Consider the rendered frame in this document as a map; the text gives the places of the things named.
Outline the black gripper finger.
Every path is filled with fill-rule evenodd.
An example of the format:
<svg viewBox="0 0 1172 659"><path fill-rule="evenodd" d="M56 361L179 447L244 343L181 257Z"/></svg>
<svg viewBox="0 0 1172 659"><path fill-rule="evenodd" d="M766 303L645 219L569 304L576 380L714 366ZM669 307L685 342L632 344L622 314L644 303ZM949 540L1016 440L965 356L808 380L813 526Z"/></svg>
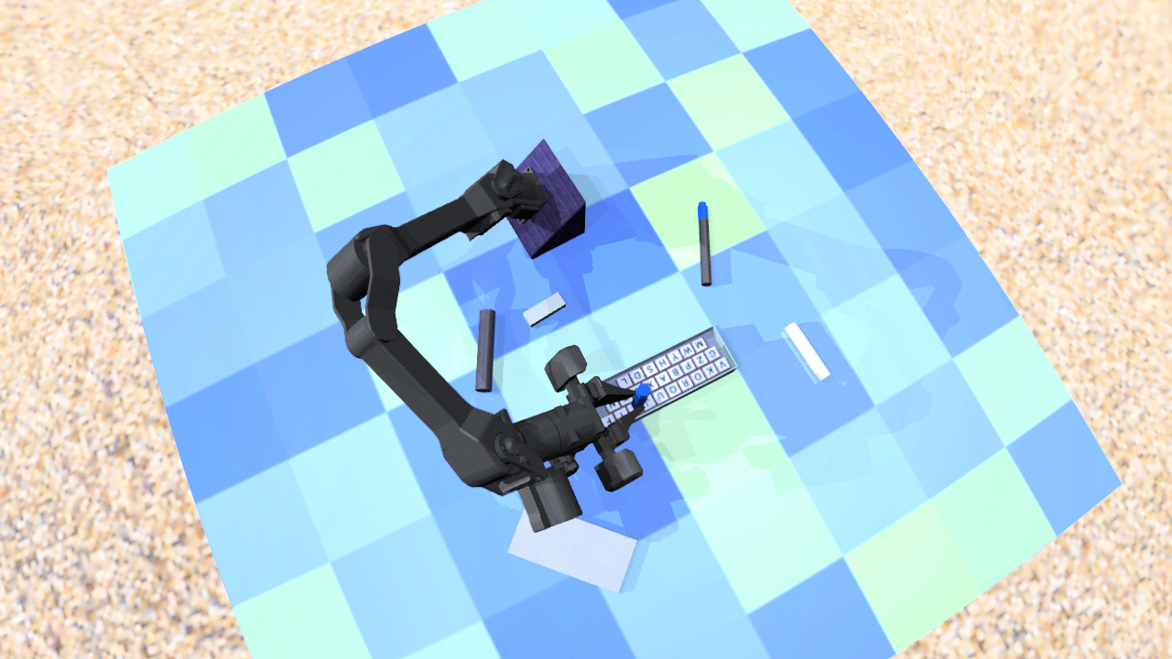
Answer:
<svg viewBox="0 0 1172 659"><path fill-rule="evenodd" d="M621 434L624 434L624 442L626 442L627 439L631 439L631 433L628 430L631 428L631 424L634 422L634 417L640 416L640 413L645 409L646 409L645 406L639 407L634 410L631 410L631 413L626 414L626 416L616 417L616 420L613 421L613 423L618 423L618 428L620 429ZM609 426L613 423L609 423ZM621 442L621 444L624 444L624 442ZM618 447L620 447L621 444L618 444Z"/></svg>
<svg viewBox="0 0 1172 659"><path fill-rule="evenodd" d="M636 393L636 390L621 388L618 387L618 385L605 383L602 381L602 378L599 376L593 376L590 379L590 381L591 385L593 385L599 396L599 399L597 399L593 402L595 408L604 407L604 405L614 405L614 402L621 402L624 400L632 399Z"/></svg>

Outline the white cylinder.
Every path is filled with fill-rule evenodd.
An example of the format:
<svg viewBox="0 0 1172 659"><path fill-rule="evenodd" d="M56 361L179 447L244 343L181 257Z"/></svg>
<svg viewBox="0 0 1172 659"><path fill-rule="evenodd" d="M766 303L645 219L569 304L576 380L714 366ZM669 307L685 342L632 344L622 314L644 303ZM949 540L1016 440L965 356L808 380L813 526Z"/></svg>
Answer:
<svg viewBox="0 0 1172 659"><path fill-rule="evenodd" d="M815 352L813 346L809 345L808 337L804 335L799 326L796 322L788 325L786 327L788 337L792 340L797 349L800 351L805 362L809 364L809 368L815 372L818 380L823 380L831 373L826 371L825 364L822 362L822 358Z"/></svg>

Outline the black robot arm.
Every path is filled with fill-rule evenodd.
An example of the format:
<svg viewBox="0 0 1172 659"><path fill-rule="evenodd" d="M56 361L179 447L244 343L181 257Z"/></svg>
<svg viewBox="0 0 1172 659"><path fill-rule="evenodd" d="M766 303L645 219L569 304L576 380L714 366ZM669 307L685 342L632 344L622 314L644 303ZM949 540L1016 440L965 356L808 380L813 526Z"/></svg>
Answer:
<svg viewBox="0 0 1172 659"><path fill-rule="evenodd" d="M515 163L502 159L459 199L397 227L364 227L326 265L331 304L350 355L368 364L421 417L466 485L500 496L518 492L533 534L581 516L568 477L580 467L575 453L590 444L559 456L551 417L537 414L515 422L506 408L493 414L469 405L398 332L396 303L400 265L458 232L472 242L506 216L520 224L531 220L546 201L533 168L519 174Z"/></svg>

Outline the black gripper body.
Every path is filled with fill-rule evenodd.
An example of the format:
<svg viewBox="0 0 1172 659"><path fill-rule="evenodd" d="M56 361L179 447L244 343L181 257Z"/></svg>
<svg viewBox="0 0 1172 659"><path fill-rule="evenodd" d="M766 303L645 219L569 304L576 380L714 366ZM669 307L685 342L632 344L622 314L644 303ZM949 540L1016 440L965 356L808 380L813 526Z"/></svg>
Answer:
<svg viewBox="0 0 1172 659"><path fill-rule="evenodd" d="M551 417L559 432L559 456L594 444L598 455L602 456L602 462L594 466L597 475L602 481L605 491L615 492L642 477L642 467L631 449L615 451L618 444L624 442L624 434L618 423L605 427L602 419L598 416L593 405L599 399L597 390L591 381L581 383L575 376L585 372L587 362L575 344L559 349L544 371L556 393L568 389L568 405L560 405L538 415Z"/></svg>

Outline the white rectangular block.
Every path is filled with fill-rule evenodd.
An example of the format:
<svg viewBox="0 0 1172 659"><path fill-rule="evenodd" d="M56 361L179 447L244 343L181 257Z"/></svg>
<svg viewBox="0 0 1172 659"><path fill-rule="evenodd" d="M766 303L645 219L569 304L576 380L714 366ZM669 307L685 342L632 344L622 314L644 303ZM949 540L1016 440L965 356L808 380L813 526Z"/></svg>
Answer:
<svg viewBox="0 0 1172 659"><path fill-rule="evenodd" d="M556 312L565 308L566 303L564 303L563 297L557 292L554 295L546 297L541 303L532 306L531 310L523 312L523 317L530 327L541 322L544 319L553 315Z"/></svg>

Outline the black stylus with blue tip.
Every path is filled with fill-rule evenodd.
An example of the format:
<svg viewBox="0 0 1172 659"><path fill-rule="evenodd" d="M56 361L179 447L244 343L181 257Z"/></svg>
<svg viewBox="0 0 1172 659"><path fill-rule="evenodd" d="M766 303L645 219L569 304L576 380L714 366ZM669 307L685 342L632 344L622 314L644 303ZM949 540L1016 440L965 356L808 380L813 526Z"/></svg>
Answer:
<svg viewBox="0 0 1172 659"><path fill-rule="evenodd" d="M699 203L700 238L700 286L711 286L711 259L709 258L709 217L706 201Z"/></svg>

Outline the grey cylinder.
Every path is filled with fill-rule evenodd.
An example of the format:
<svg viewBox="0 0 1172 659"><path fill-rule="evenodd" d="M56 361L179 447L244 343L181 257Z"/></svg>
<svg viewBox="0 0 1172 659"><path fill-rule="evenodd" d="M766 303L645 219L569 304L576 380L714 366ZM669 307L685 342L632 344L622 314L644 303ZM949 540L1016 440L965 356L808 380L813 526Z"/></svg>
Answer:
<svg viewBox="0 0 1172 659"><path fill-rule="evenodd" d="M476 364L473 390L488 393L493 390L495 372L495 310L481 310L481 334Z"/></svg>

